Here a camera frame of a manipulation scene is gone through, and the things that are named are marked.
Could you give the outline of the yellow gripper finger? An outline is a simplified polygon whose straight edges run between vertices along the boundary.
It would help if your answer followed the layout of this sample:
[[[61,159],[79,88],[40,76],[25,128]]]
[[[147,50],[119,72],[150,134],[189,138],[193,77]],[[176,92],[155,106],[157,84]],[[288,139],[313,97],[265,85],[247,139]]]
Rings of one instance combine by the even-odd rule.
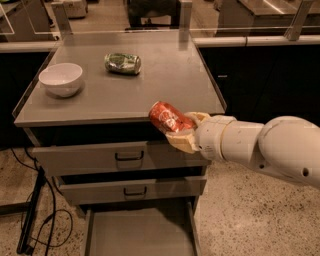
[[[191,119],[197,127],[210,117],[209,114],[203,112],[186,112],[185,116]]]
[[[180,132],[167,132],[168,142],[176,149],[193,154],[199,150],[196,146],[195,131],[187,129]]]

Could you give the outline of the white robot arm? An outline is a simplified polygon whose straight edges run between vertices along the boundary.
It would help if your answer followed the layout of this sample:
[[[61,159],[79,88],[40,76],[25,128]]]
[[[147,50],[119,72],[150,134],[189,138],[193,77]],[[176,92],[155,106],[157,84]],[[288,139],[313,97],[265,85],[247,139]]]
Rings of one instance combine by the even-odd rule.
[[[293,116],[265,124],[213,117],[187,116],[196,127],[168,132],[169,143],[184,152],[198,151],[207,160],[234,162],[262,174],[320,188],[320,127]]]

